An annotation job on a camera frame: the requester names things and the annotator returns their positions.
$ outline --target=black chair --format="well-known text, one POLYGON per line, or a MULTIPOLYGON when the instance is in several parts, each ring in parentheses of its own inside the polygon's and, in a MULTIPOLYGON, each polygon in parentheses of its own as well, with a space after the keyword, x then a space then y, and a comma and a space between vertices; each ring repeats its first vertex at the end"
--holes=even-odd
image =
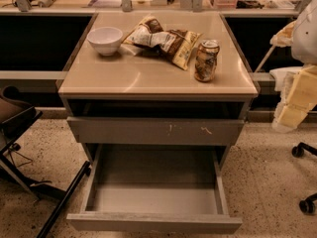
MULTIPOLYGON (((305 143, 300 142, 296 147, 293 147, 291 154, 293 157, 300 158, 304 156, 304 150, 312 155, 317 156, 317 149, 305 143)), ((316 207, 314 201, 317 200, 317 193, 309 195, 306 199, 299 202, 299 208, 303 213, 312 214, 316 207)))
POLYGON ((18 153, 19 144, 16 141, 43 115, 42 111, 22 100, 22 94, 14 86, 7 86, 0 92, 0 178, 18 183, 24 190, 36 199, 42 195, 58 200, 52 215, 37 237, 46 237, 58 218, 61 210, 70 199, 84 175, 90 174, 90 164, 85 162, 66 191, 24 176, 15 166, 11 154, 18 153))

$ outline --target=can lid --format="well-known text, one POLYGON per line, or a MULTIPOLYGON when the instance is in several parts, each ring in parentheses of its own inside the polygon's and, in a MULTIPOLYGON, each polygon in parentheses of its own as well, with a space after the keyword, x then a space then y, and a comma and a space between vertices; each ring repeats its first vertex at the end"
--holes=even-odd
POLYGON ((218 42, 216 40, 203 40, 201 42, 201 44, 205 48, 217 48, 217 47, 219 47, 218 42))

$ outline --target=drawer front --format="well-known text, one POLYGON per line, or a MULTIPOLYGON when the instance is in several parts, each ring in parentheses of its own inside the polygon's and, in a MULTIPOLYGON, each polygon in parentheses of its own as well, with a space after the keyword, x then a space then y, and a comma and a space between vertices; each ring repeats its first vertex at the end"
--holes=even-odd
POLYGON ((242 120, 69 117, 77 142, 107 144, 234 145, 242 120))
POLYGON ((234 233, 217 160, 192 147, 104 145, 97 153, 78 230, 234 233))

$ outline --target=concrete floor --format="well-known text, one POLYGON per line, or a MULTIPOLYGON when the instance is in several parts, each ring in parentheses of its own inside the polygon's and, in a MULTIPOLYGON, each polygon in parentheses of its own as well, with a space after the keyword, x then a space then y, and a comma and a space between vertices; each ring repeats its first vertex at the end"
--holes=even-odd
MULTIPOLYGON (((223 184, 231 216, 242 217, 243 225, 234 235, 149 234, 121 232, 79 232, 66 220, 79 212, 87 177, 76 189, 48 237, 316 237, 317 216, 298 208, 300 199, 317 192, 317 158, 305 154, 295 159, 290 152, 298 142, 316 147, 315 124, 302 124, 288 134, 279 134, 269 123, 247 124, 222 169, 223 184)), ((85 154, 64 119, 40 119, 20 139, 21 153, 32 158, 20 169, 32 179, 49 179, 66 189, 86 160, 85 154)), ((15 156, 16 164, 23 160, 15 156)), ((0 178, 0 237, 36 237, 56 201, 34 198, 19 185, 0 178)))

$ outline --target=metal can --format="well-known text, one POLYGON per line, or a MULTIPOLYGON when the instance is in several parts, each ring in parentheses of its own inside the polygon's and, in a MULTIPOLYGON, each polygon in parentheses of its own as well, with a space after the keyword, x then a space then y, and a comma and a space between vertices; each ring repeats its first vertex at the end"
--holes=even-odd
POLYGON ((195 63, 195 78, 198 81, 208 82, 214 79, 219 51, 216 40, 203 40, 199 44, 195 63))

